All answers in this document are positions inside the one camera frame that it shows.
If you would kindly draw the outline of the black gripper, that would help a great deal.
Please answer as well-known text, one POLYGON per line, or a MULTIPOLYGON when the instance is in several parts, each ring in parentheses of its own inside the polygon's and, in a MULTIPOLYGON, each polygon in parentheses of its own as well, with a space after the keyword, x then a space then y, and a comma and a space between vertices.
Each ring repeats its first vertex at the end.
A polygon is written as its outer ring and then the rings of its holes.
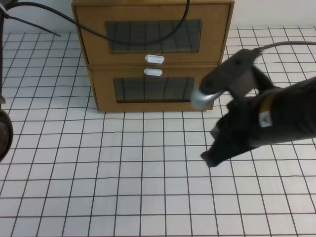
POLYGON ((217 167, 220 163, 255 148, 250 144, 250 138, 254 135, 254 131, 260 128, 258 122, 260 102, 263 100, 264 93, 275 89, 275 86, 254 66, 241 78, 254 83, 259 94, 254 97, 232 95, 233 100, 227 104, 228 113, 210 131, 214 138, 211 148, 201 154, 208 167, 217 167))

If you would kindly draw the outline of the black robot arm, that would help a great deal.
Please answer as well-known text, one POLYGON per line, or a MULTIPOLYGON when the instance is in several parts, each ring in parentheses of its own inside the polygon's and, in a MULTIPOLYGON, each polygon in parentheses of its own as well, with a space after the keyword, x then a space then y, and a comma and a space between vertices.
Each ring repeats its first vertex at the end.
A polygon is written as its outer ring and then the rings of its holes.
POLYGON ((228 104, 229 112, 211 130, 211 148, 200 156, 208 167, 265 145, 316 136, 316 79, 292 86, 274 86, 259 69, 252 67, 249 79, 259 94, 228 104))

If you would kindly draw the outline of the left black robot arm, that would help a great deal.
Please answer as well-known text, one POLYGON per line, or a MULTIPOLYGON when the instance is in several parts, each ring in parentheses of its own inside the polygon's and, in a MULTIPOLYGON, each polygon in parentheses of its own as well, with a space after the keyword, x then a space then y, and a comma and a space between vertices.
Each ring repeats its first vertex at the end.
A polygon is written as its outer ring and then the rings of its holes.
POLYGON ((13 141, 13 126, 8 114, 2 109, 2 105, 6 103, 2 95, 2 62, 3 62, 3 27, 5 20, 5 12, 0 10, 0 160, 2 161, 7 155, 13 141))

